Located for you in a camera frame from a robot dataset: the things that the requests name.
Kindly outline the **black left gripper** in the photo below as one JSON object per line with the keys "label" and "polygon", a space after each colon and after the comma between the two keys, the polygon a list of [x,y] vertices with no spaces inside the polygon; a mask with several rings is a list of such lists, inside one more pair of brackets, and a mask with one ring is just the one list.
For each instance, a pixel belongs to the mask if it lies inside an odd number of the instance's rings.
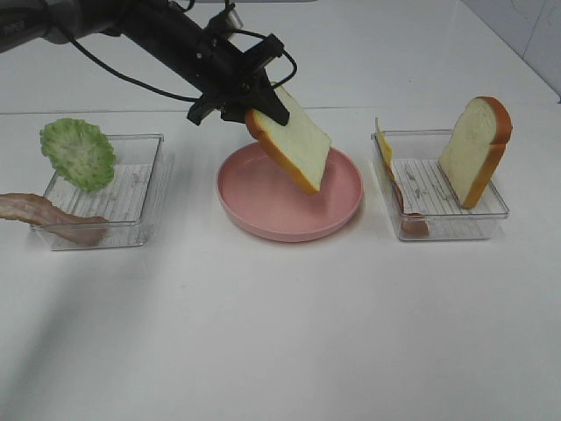
{"label": "black left gripper", "polygon": [[277,124],[288,123],[289,111],[266,74],[266,66],[283,55],[284,44],[272,34],[257,33],[259,42],[243,52],[230,42],[242,31],[235,11],[221,11],[203,29],[195,52],[202,95],[188,111],[192,123],[199,125],[214,110],[224,121],[244,123],[245,114],[253,109]]}

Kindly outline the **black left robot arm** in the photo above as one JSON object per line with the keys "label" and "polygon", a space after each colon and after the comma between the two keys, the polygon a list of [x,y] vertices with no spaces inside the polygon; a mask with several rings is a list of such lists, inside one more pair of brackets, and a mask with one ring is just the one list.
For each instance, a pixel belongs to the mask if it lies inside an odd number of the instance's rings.
{"label": "black left robot arm", "polygon": [[[242,33],[242,23],[232,1],[204,27],[189,16],[193,2],[175,1],[3,1],[1,49],[9,51],[34,39],[53,44],[73,44],[101,68],[120,79],[158,95],[189,103],[188,120],[199,125],[212,111],[225,121],[242,123],[249,110],[260,111],[280,125],[289,112],[270,82],[266,66],[288,57],[284,44],[274,35],[258,34],[259,43],[246,51],[230,38]],[[195,87],[198,97],[157,89],[111,68],[79,40],[94,33],[124,35],[183,80]]]}

